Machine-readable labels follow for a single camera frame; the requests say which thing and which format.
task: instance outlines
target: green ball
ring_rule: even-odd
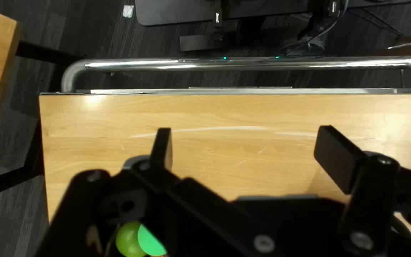
[[[137,221],[125,223],[121,226],[115,237],[118,251],[126,257],[143,257],[145,252],[139,246],[137,232],[141,224]]]
[[[137,238],[142,250],[148,255],[162,256],[166,254],[166,248],[163,244],[143,224],[139,227]]]

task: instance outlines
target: chrome rail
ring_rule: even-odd
[[[61,82],[63,93],[75,92],[86,71],[213,71],[213,70],[372,70],[411,69],[411,57],[221,57],[214,59],[104,59],[70,65]]]

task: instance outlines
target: metal handle bar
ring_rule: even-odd
[[[411,57],[222,57],[215,59],[104,59],[81,60],[64,72],[61,91],[75,92],[77,77],[88,70],[371,70],[411,69]]]

